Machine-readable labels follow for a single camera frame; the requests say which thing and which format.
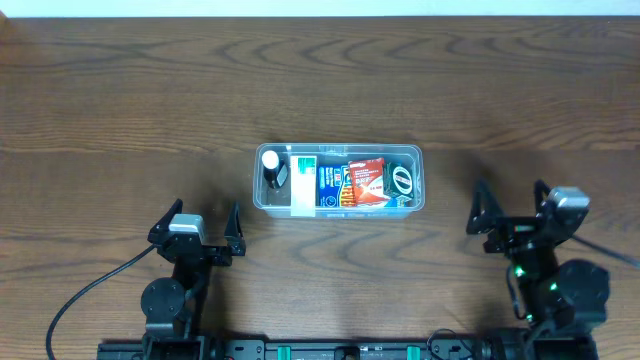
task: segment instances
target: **black and white label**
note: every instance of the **black and white label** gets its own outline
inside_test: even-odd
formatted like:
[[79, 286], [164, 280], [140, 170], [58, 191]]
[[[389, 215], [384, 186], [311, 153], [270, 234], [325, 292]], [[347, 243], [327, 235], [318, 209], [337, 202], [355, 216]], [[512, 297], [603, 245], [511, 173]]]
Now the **black and white label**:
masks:
[[411, 193], [411, 190], [413, 190], [411, 174], [401, 166], [393, 169], [393, 183], [396, 185], [398, 191], [405, 195]]

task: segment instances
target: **snack package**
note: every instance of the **snack package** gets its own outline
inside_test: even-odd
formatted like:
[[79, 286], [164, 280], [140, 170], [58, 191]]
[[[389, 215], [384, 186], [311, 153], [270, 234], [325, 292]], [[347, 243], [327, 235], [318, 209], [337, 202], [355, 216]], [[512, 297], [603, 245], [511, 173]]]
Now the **snack package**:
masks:
[[357, 206], [386, 203], [390, 197], [384, 194], [384, 159], [349, 162], [351, 181]]
[[322, 207], [356, 206], [351, 175], [346, 165], [318, 167], [318, 205]]
[[409, 170], [398, 163], [384, 166], [384, 194], [401, 202], [413, 200], [413, 182]]

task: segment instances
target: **white wall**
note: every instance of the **white wall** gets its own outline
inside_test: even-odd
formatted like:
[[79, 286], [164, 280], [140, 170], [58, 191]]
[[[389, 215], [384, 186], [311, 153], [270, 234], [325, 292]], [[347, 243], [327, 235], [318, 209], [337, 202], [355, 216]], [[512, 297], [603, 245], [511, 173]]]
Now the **white wall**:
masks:
[[0, 0], [8, 17], [640, 15], [640, 0]]

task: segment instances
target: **wire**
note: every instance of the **wire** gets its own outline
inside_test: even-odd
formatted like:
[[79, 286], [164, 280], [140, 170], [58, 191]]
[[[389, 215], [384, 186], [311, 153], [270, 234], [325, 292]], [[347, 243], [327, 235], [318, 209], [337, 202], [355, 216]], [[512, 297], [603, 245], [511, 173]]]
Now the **wire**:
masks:
[[122, 270], [125, 270], [126, 268], [128, 268], [131, 265], [135, 264], [138, 260], [142, 259], [145, 255], [150, 253], [151, 250], [155, 249], [155, 247], [156, 247], [155, 245], [149, 246], [145, 251], [141, 252], [140, 254], [138, 254], [136, 257], [134, 257], [133, 259], [129, 260], [128, 262], [122, 264], [119, 268], [111, 271], [108, 274], [103, 275], [101, 278], [99, 278], [99, 279], [95, 280], [94, 282], [92, 282], [91, 284], [85, 286], [84, 289], [78, 291], [77, 294], [75, 294], [69, 301], [67, 301], [66, 304], [64, 304], [62, 309], [60, 309], [60, 311], [58, 311], [56, 316], [53, 318], [53, 321], [51, 321], [51, 325], [49, 325], [49, 330], [47, 331], [47, 340], [46, 340], [45, 344], [46, 344], [47, 356], [49, 357], [49, 360], [55, 360], [55, 356], [53, 355], [53, 349], [51, 347], [51, 339], [53, 337], [53, 330], [56, 328], [56, 325], [58, 324], [58, 321], [60, 320], [62, 315], [65, 313], [65, 311], [67, 311], [69, 309], [69, 307], [71, 305], [73, 305], [74, 302], [76, 302], [76, 300], [78, 300], [82, 295], [86, 294], [89, 290], [93, 289], [97, 285], [100, 285], [102, 282], [104, 282], [105, 280], [109, 279], [110, 277], [112, 277], [114, 275], [117, 275]]
[[588, 248], [591, 248], [591, 249], [593, 249], [595, 251], [603, 253], [603, 254], [605, 254], [607, 256], [610, 256], [610, 257], [612, 257], [614, 259], [618, 259], [618, 260], [620, 260], [622, 262], [626, 262], [627, 264], [635, 267], [636, 269], [640, 269], [640, 261], [638, 261], [637, 259], [632, 258], [631, 256], [623, 255], [623, 254], [620, 254], [620, 253], [615, 252], [613, 250], [609, 250], [609, 249], [607, 249], [607, 248], [605, 248], [603, 246], [596, 245], [596, 244], [594, 244], [594, 243], [592, 243], [590, 241], [587, 241], [587, 240], [581, 238], [580, 236], [578, 236], [576, 234], [571, 235], [571, 238], [573, 240], [579, 242], [580, 244], [588, 247]]
[[516, 315], [516, 319], [524, 320], [525, 314], [520, 315], [520, 301], [518, 300], [518, 296], [516, 295], [516, 291], [511, 284], [511, 269], [512, 265], [509, 265], [507, 268], [507, 288], [509, 289], [509, 296], [511, 296], [511, 304], [513, 305], [513, 313]]
[[456, 333], [455, 331], [451, 330], [451, 329], [447, 329], [447, 328], [440, 328], [436, 331], [433, 332], [433, 334], [431, 334], [431, 336], [429, 336], [429, 339], [427, 339], [427, 350], [429, 350], [429, 352], [431, 353], [431, 356], [433, 356], [434, 358], [436, 358], [437, 360], [443, 360], [440, 356], [436, 355], [433, 350], [431, 349], [431, 339], [438, 334], [439, 332], [442, 331], [448, 331], [450, 333], [453, 334], [453, 336], [455, 337], [456, 340], [458, 340], [460, 342], [460, 344], [462, 344], [462, 346], [467, 349], [467, 351], [469, 351], [469, 353], [471, 353], [471, 356], [464, 358], [464, 359], [469, 359], [473, 357], [473, 350], [469, 347], [469, 345], [467, 345], [463, 340], [460, 340], [460, 338], [458, 337], [458, 333]]

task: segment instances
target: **small bottle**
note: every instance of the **small bottle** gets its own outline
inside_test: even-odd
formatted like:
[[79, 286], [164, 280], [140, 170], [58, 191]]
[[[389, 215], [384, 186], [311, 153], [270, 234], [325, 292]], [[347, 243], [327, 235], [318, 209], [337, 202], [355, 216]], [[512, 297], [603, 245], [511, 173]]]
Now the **small bottle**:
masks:
[[265, 151], [262, 154], [262, 170], [264, 179], [272, 189], [281, 188], [289, 175], [284, 160], [280, 160], [278, 154], [273, 150]]

